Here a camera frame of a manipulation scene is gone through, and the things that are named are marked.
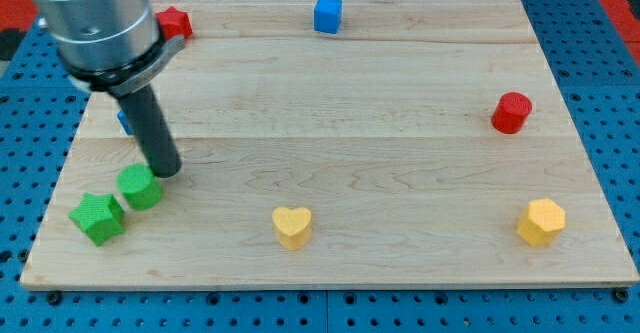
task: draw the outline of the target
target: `blue pegboard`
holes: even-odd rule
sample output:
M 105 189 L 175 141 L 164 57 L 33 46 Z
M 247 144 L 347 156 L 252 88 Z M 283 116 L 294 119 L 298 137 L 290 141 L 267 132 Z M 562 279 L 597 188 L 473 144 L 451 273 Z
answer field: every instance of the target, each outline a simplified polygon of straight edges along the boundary
M 522 0 L 636 265 L 640 71 L 596 0 Z M 0 332 L 638 332 L 640 290 L 47 292 L 17 282 L 86 95 L 31 29 L 0 80 Z

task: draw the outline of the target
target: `wooden board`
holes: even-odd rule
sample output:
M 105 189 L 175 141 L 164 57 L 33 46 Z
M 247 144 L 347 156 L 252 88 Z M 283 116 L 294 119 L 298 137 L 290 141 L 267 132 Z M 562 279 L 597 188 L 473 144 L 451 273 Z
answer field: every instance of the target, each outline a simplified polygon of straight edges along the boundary
M 154 82 L 184 157 L 149 211 L 96 248 L 67 218 L 142 162 L 94 94 L 22 274 L 29 289 L 482 289 L 625 286 L 639 277 L 519 0 L 346 0 L 338 35 L 312 0 L 157 1 L 195 36 Z M 520 91 L 507 136 L 489 118 Z M 120 202 L 124 200 L 118 194 Z M 565 208 L 556 242 L 515 223 Z M 306 206 L 301 250 L 271 212 Z

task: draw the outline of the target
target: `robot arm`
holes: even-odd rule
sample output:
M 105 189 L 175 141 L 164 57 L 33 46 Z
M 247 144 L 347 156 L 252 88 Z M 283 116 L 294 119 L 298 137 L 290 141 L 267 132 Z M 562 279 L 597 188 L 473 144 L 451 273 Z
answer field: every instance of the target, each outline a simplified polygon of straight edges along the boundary
M 116 98 L 156 176 L 177 173 L 181 160 L 150 81 L 183 38 L 165 42 L 149 0 L 34 1 L 72 82 Z

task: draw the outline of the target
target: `green block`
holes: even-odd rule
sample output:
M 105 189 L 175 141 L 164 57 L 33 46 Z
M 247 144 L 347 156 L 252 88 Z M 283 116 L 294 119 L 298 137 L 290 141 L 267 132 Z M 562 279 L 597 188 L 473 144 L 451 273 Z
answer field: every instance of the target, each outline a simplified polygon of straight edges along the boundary
M 162 187 L 151 169 L 143 164 L 134 164 L 123 169 L 118 175 L 117 184 L 133 209 L 149 209 L 162 199 Z
M 109 238 L 124 233 L 124 210 L 113 196 L 97 196 L 85 193 L 80 204 L 69 213 L 69 219 L 96 245 L 101 246 Z

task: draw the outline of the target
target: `yellow hexagon block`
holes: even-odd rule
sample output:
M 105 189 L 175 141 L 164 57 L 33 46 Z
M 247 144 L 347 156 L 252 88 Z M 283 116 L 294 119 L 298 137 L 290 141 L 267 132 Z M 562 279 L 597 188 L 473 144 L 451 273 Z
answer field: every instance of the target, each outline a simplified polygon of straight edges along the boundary
M 302 248 L 311 238 L 311 211 L 307 208 L 278 207 L 272 218 L 278 241 L 288 250 Z
M 517 233 L 529 245 L 551 244 L 566 227 L 564 209 L 549 198 L 532 200 L 518 219 Z

